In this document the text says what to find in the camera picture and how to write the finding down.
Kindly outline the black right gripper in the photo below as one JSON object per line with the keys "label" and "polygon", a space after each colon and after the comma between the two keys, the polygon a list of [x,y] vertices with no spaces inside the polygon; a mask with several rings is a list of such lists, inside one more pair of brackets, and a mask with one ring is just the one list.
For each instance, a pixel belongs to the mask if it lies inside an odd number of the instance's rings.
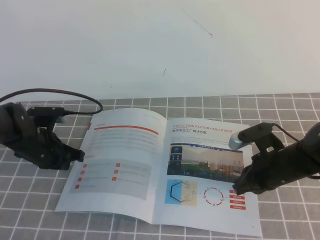
{"label": "black right gripper", "polygon": [[234,184],[236,194],[262,194],[295,181],[295,145],[256,145],[259,153],[251,159]]}

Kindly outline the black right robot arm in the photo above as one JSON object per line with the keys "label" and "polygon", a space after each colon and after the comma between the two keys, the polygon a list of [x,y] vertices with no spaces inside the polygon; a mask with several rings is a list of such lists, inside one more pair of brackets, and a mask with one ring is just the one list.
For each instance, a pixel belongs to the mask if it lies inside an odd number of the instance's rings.
{"label": "black right robot arm", "polygon": [[303,139],[288,146],[273,134],[274,126],[262,122],[231,135],[230,149],[239,150],[252,143],[259,149],[234,181],[237,195],[259,195],[303,178],[320,178],[320,125],[315,124]]}

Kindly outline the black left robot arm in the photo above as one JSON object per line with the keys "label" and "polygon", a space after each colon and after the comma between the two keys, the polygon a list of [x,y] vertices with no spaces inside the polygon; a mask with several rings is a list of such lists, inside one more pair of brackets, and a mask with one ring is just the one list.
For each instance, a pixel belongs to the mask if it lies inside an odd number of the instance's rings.
{"label": "black left robot arm", "polygon": [[62,107],[32,107],[20,103],[0,106],[0,143],[17,158],[45,170],[68,170],[73,161],[83,162],[85,153],[64,144],[53,132],[58,119],[71,114]]}

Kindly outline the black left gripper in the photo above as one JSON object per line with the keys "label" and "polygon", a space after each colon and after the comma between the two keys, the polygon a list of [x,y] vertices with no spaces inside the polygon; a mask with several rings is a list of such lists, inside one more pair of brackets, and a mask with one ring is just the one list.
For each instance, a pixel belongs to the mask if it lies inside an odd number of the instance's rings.
{"label": "black left gripper", "polygon": [[12,150],[16,156],[44,170],[68,170],[71,162],[83,162],[85,157],[82,150],[69,148],[43,127],[37,127],[33,135],[14,140]]}

